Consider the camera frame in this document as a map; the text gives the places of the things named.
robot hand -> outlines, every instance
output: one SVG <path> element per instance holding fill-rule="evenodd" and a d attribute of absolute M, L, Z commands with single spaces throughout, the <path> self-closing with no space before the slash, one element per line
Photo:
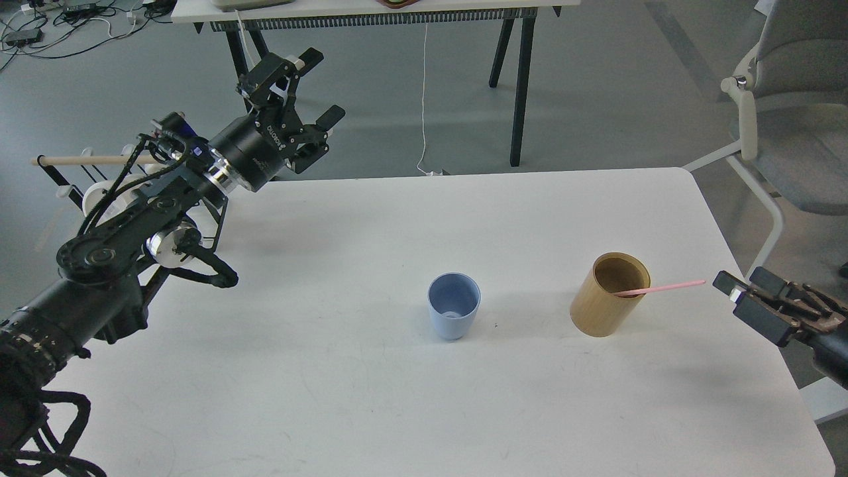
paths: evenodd
<path fill-rule="evenodd" d="M 797 340 L 813 350 L 813 365 L 848 389 L 848 307 L 807 284 L 787 282 L 758 267 L 746 284 L 720 272 L 712 285 L 736 303 L 734 315 L 777 346 Z"/>

chair armrest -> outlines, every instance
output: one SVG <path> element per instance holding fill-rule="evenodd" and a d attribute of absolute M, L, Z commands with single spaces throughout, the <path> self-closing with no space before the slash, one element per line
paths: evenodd
<path fill-rule="evenodd" d="M 747 89 L 750 75 L 732 76 L 722 80 L 722 91 L 736 103 L 739 109 L 739 140 L 742 143 L 742 159 L 754 160 L 757 155 L 756 102 L 754 94 Z"/>

desk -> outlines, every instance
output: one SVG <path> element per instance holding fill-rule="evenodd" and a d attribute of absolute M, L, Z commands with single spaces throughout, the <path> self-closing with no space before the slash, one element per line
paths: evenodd
<path fill-rule="evenodd" d="M 606 339 L 569 319 L 609 250 L 656 284 L 739 273 L 682 169 L 276 182 L 227 217 L 236 288 L 169 281 L 50 386 L 89 395 L 77 454 L 110 475 L 834 473 L 721 292 L 648 295 Z M 483 295 L 453 343 L 425 299 L 448 271 Z"/>
<path fill-rule="evenodd" d="M 498 86 L 513 24 L 516 19 L 522 19 L 516 103 L 512 116 L 510 146 L 510 165 L 516 167 L 521 162 L 527 84 L 533 51 L 533 28 L 538 8 L 553 6 L 556 14 L 559 15 L 562 5 L 578 4 L 580 0 L 425 0 L 401 9 L 391 9 L 374 0 L 298 0 L 286 5 L 245 10 L 239 14 L 260 56 L 268 52 L 262 30 L 503 20 L 492 72 L 488 80 L 489 87 Z M 179 0 L 171 19 L 175 23 L 194 23 L 198 31 L 204 22 L 209 22 L 214 31 L 226 32 L 236 73 L 241 75 L 248 71 L 242 44 L 237 34 L 237 15 L 234 12 L 221 12 L 208 0 Z"/>

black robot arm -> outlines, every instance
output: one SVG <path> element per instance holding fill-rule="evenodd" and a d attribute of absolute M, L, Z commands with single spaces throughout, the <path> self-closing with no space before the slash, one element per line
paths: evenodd
<path fill-rule="evenodd" d="M 239 78 L 237 90 L 253 108 L 210 141 L 176 113 L 154 122 L 153 136 L 140 135 L 114 186 L 86 216 L 79 234 L 59 249 L 59 280 L 0 321 L 0 473 L 45 474 L 72 465 L 67 459 L 85 427 L 87 400 L 42 388 L 71 357 L 90 356 L 84 348 L 88 340 L 111 344 L 146 328 L 148 304 L 170 275 L 222 288 L 236 284 L 237 274 L 200 244 L 187 213 L 202 201 L 221 207 L 237 184 L 258 191 L 283 167 L 300 173 L 327 152 L 326 140 L 344 110 L 332 106 L 315 124 L 303 124 L 294 109 L 300 78 L 322 58 L 312 48 L 297 58 L 266 55 Z M 144 149 L 165 167 L 121 185 Z M 101 221 L 112 201 L 128 191 L 134 199 L 127 208 Z M 190 258 L 215 274 L 183 268 Z M 139 273 L 157 264 L 141 285 Z M 82 421 L 75 421 L 74 432 L 62 442 L 46 427 L 44 404 L 56 400 L 77 405 Z M 20 450 L 29 439 L 42 450 L 52 447 L 59 457 L 37 466 L 18 463 L 30 455 Z"/>

cup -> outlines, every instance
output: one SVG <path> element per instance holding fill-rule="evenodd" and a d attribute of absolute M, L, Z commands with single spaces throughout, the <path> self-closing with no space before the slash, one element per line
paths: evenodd
<path fill-rule="evenodd" d="M 620 252 L 603 254 L 574 297 L 572 321 L 580 331 L 602 338 L 618 329 L 624 318 L 642 300 L 642 295 L 619 297 L 619 291 L 650 287 L 648 269 L 641 261 Z"/>
<path fill-rule="evenodd" d="M 461 338 L 474 321 L 480 306 L 480 288 L 462 273 L 445 273 L 427 291 L 430 321 L 445 340 Z"/>

